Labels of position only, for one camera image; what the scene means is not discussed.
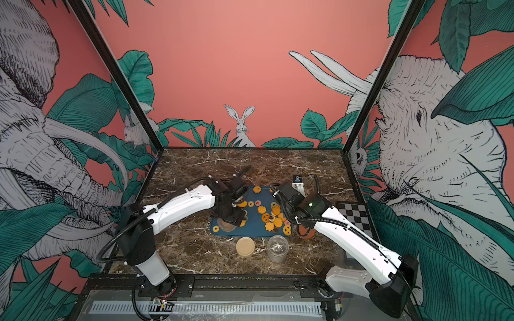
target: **black cable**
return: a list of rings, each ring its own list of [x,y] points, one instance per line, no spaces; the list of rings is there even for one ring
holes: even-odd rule
[[[161,203],[159,203],[159,205],[157,206],[158,209],[160,209],[161,207],[163,207],[164,205],[166,205],[166,203],[168,203],[169,201],[171,201],[173,198],[175,198],[176,196],[178,196],[179,194],[182,194],[182,191],[185,190],[186,188],[188,188],[189,186],[193,185],[194,183],[197,183],[197,182],[200,182],[200,181],[203,181],[203,180],[208,180],[209,178],[208,177],[202,177],[202,178],[198,178],[198,179],[195,179],[194,181],[192,182],[189,182],[181,187],[179,187],[174,193],[171,194],[171,196],[169,196],[168,198],[166,198],[164,201],[162,201]],[[123,235],[125,234],[126,232],[128,232],[129,230],[131,230],[132,228],[134,228],[137,224],[139,224],[140,222],[142,222],[144,219],[146,219],[147,217],[149,217],[151,214],[155,213],[157,210],[156,209],[151,209],[149,210],[148,212],[144,213],[143,215],[140,215],[138,216],[135,220],[133,220],[132,222],[130,222],[127,226],[125,226],[125,228],[123,230],[121,230],[118,234],[116,234],[109,242],[107,242],[107,244],[102,247],[102,249],[100,250],[100,252],[98,252],[97,254],[97,261],[99,263],[107,263],[107,262],[113,262],[113,261],[117,261],[117,260],[121,260],[124,258],[120,257],[120,258],[104,258],[103,256],[105,255],[105,253],[107,253],[107,251],[109,250],[109,248],[111,246],[113,246],[116,241]]]
[[[137,317],[140,318],[143,321],[152,321],[153,319],[147,318],[144,315],[139,312],[136,304],[136,285],[137,285],[137,275],[134,278],[134,286],[132,287],[132,308],[134,309],[134,312],[136,313]]]

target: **green leaf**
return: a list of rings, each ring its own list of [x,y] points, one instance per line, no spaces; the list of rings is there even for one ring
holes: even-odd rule
[[[106,1],[115,11],[116,8],[113,7],[113,3],[116,3],[116,5],[121,3],[123,12],[125,11],[122,0]],[[121,71],[123,71],[125,74],[128,83],[134,91],[137,100],[152,106],[154,102],[154,86],[148,76],[154,72],[154,69],[152,67],[152,62],[148,58],[148,54],[144,51],[128,51],[123,55],[123,57],[121,57],[121,59],[118,60],[118,63],[120,64]],[[114,79],[111,80],[111,83],[116,95],[116,100],[118,101],[121,119],[125,121],[125,116],[130,116],[129,103],[125,99],[125,96],[122,94],[118,84],[114,81]]]
[[[372,171],[374,169],[380,169],[380,165],[379,164],[368,164],[366,166],[366,171]]]
[[[366,138],[366,140],[364,141],[362,146],[366,146],[366,145],[368,145],[371,142],[371,140],[375,137],[375,134],[377,133],[377,130],[378,130],[378,127],[375,126],[375,128],[373,128],[371,130],[370,134],[368,135],[368,137]]]
[[[506,2],[507,0],[487,0],[487,9],[494,10]]]
[[[431,118],[443,115],[464,124],[514,116],[514,46],[481,63],[439,102]]]
[[[25,210],[0,211],[0,274],[33,247],[61,219],[75,212],[66,205],[47,203]]]
[[[318,145],[318,148],[343,148],[344,145],[342,144],[343,139],[337,138],[332,140],[327,140]]]
[[[324,142],[325,140],[332,138],[334,136],[335,132],[337,132],[337,128],[320,131],[316,135],[316,139],[319,140],[320,142]]]
[[[475,171],[477,173],[480,174],[480,176],[482,176],[482,178],[487,182],[487,184],[489,185],[489,187],[494,191],[494,193],[496,194],[496,196],[498,197],[498,199],[501,201],[503,207],[507,210],[507,212],[509,213],[510,217],[512,219],[514,219],[514,207],[512,206],[512,203],[510,203],[507,198],[502,194],[502,192],[500,192],[500,190],[487,178],[487,176],[484,175],[484,173],[482,173],[482,171],[480,171],[480,169],[478,169],[475,165],[473,165],[466,157],[464,157],[462,154],[460,154],[460,156],[462,158],[464,158],[464,160],[470,164],[471,166],[473,166],[473,168],[475,169]]]
[[[509,284],[452,238],[424,220],[396,216],[390,207],[372,198],[368,208],[385,247],[400,255],[419,255],[423,306],[429,318],[469,321],[514,316],[514,291]]]
[[[125,143],[125,141],[117,138],[116,136],[109,136],[106,133],[92,133],[91,135],[98,138],[102,142],[106,143],[110,148],[112,148],[119,155],[128,171],[131,171],[136,168],[146,170],[145,167],[138,164],[139,152],[136,149],[134,149],[133,143]],[[115,162],[103,152],[89,145],[85,145],[82,143],[76,144],[77,147],[82,152],[86,153],[86,155],[90,159],[100,164],[107,163],[113,171],[118,168]]]
[[[169,144],[169,141],[166,138],[166,134],[163,131],[156,131],[155,134],[157,135],[157,138],[159,139],[161,145],[163,147],[167,147]]]
[[[362,186],[368,186],[368,187],[371,187],[371,186],[376,186],[376,187],[381,187],[381,185],[376,181],[376,180],[373,180],[373,179],[362,179],[362,178],[357,178],[357,180],[359,181],[359,183],[362,185]]]
[[[325,117],[310,109],[307,110],[301,122],[302,133],[309,138],[316,139],[316,135],[326,130]]]
[[[388,37],[393,36],[396,32],[396,29],[398,29],[398,25],[400,24],[401,18],[403,17],[403,12],[405,12],[408,3],[409,0],[391,0],[391,2],[389,3]]]
[[[91,14],[93,15],[93,18],[96,18],[95,16],[95,8],[93,7],[93,3],[91,0],[85,0],[89,10],[91,11]]]
[[[38,275],[19,295],[11,302],[0,315],[0,321],[22,321],[32,319],[32,314],[38,309],[39,302],[42,300],[47,286],[50,284],[53,272],[59,261],[49,266],[45,271]]]
[[[486,219],[485,217],[463,209],[461,207],[450,205],[436,200],[425,197],[412,189],[416,194],[422,196],[427,202],[435,205],[436,207],[443,209],[451,214],[465,220],[475,229],[481,231],[487,235],[490,239],[496,242],[505,252],[514,259],[514,232],[511,230],[507,231],[508,228],[502,224]]]
[[[225,147],[227,145],[228,134],[230,134],[230,131],[228,131],[225,135],[223,135],[223,139],[222,139],[220,147]]]
[[[381,180],[382,180],[382,178],[381,178],[380,176],[375,175],[375,174],[373,174],[373,173],[371,173],[371,172],[364,172],[364,173],[362,174],[362,177],[378,179],[379,181],[381,181]]]
[[[77,271],[80,277],[89,277],[91,274],[100,273],[102,270],[99,266],[93,264],[90,258],[78,250],[71,250],[64,255],[71,259],[69,266]]]
[[[471,6],[471,35],[481,35],[497,30],[514,31],[514,0],[508,0],[501,8],[489,10],[484,0]]]
[[[109,15],[109,11],[107,11],[107,7],[105,6],[105,3],[103,0],[98,0],[98,2],[100,3],[100,5],[102,6],[103,10],[105,10],[105,13],[107,13],[107,15]]]
[[[105,0],[114,10],[114,12],[123,19],[125,24],[128,26],[129,21],[127,20],[127,12],[125,11],[125,5],[123,4],[123,0]]]
[[[262,144],[266,148],[286,148],[291,144],[298,143],[298,139],[291,137],[278,137]]]
[[[165,119],[158,123],[159,131],[167,131],[170,127],[178,129],[179,131],[189,131],[191,126],[198,127],[208,127],[209,124],[204,122],[203,120],[186,120],[186,119]]]
[[[450,68],[461,71],[471,37],[471,5],[446,3],[439,27],[439,46]]]
[[[343,131],[347,130],[348,128],[350,128],[350,126],[355,124],[355,121],[357,120],[358,116],[359,111],[356,110],[349,112],[344,117],[340,118],[337,122],[330,126],[329,129],[337,128],[337,131],[330,138],[333,138],[342,133]]]
[[[455,238],[455,236],[453,236],[453,234],[449,230],[447,230],[446,227],[441,222],[439,222],[437,229],[440,230],[441,232],[443,232],[444,234],[448,235],[449,237],[451,237],[455,242],[457,242],[457,239]]]
[[[47,117],[88,133],[110,124],[117,111],[111,84],[87,74],[57,99]]]
[[[419,12],[418,18],[414,22],[414,26],[412,28],[415,28],[421,20],[425,17],[425,15],[430,11],[430,8],[432,8],[432,5],[434,4],[435,0],[426,0],[425,4],[423,5],[423,8],[421,8],[421,11]]]
[[[218,133],[214,137],[212,147],[219,147],[219,138],[221,137],[221,135],[222,135],[222,130],[220,129],[220,130],[218,130]]]
[[[205,147],[207,147],[207,144],[209,144],[211,147],[213,147],[212,142],[214,141],[215,136],[216,136],[216,128],[214,127],[214,122],[211,122],[209,124],[209,126],[207,126],[207,129],[205,130],[205,135],[204,135]]]
[[[123,192],[123,196],[121,198],[121,204],[125,204],[131,196],[137,195],[141,186],[143,185],[140,181],[132,181],[127,185],[125,192]]]
[[[198,145],[197,143],[193,142],[192,140],[190,140],[189,138],[187,137],[184,137],[182,136],[181,134],[179,133],[175,133],[174,131],[171,132],[173,134],[173,136],[175,136],[176,138],[180,139],[181,141],[183,141],[184,143],[186,144],[189,144],[193,147],[201,147],[200,145]]]
[[[314,143],[313,142],[298,142],[293,143],[289,145],[287,148],[313,148]]]
[[[198,133],[196,128],[191,123],[189,123],[189,127],[191,128],[191,132],[193,133],[194,140],[198,143],[198,145],[203,147],[204,143],[201,141],[200,134]]]

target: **orange cookie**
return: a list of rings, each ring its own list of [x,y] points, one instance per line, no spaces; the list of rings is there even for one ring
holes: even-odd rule
[[[284,226],[284,228],[282,229],[282,231],[284,231],[284,235],[286,235],[286,236],[291,235],[291,225],[286,225],[286,226]]]
[[[264,225],[267,231],[271,232],[275,228],[275,225],[271,222],[267,222],[266,225]]]
[[[263,221],[264,223],[269,222],[269,214],[268,214],[268,213],[264,213],[264,214],[262,215],[262,221]]]
[[[280,220],[280,219],[276,219],[276,220],[274,220],[274,221],[273,221],[273,224],[275,224],[275,226],[276,226],[277,228],[279,228],[279,227],[281,227],[281,226],[282,226],[282,220]]]

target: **brown marble surface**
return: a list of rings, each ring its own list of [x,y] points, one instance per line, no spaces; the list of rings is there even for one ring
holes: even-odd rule
[[[331,202],[356,201],[348,172],[338,150],[269,149],[166,149],[144,191],[142,205],[160,202],[169,193],[195,178],[212,174],[228,177],[247,165],[255,168],[245,177],[249,185],[282,182],[292,175],[317,174],[322,194]],[[306,193],[314,187],[304,179]],[[333,241],[317,233],[311,240],[296,232],[288,238],[284,263],[273,263],[266,255],[267,239],[254,238],[255,252],[240,258],[237,237],[210,233],[210,211],[195,213],[156,236],[157,251],[175,273],[200,274],[316,274],[325,267],[348,267],[345,253]],[[110,273],[133,273],[115,262]]]

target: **yellow cookie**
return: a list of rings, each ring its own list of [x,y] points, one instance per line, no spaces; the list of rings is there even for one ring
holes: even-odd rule
[[[280,206],[274,206],[271,208],[271,213],[275,216],[277,216],[278,214],[280,214]]]
[[[271,232],[275,228],[275,225],[271,222],[268,222],[268,223],[266,223],[266,225],[264,225],[264,227],[266,228],[267,231]]]
[[[291,235],[291,225],[286,225],[286,226],[284,226],[284,228],[282,229],[282,231],[284,231],[284,235],[286,235],[286,236]]]
[[[263,221],[264,223],[269,222],[269,214],[268,214],[268,213],[264,213],[264,214],[262,215],[262,221]]]

